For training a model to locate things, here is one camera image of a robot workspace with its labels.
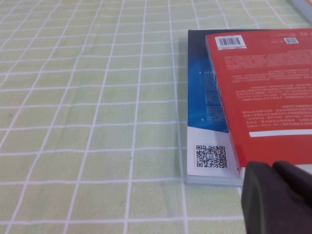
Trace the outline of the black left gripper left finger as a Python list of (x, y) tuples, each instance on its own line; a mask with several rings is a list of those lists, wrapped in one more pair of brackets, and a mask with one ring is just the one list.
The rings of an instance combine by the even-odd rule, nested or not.
[(241, 206), (248, 234), (312, 232), (312, 202), (296, 194), (273, 165), (248, 163)]

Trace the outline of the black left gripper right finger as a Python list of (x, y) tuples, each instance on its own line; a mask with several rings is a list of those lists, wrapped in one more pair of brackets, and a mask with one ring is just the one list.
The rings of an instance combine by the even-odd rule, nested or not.
[(306, 202), (312, 201), (312, 175), (285, 161), (273, 163), (273, 169)]

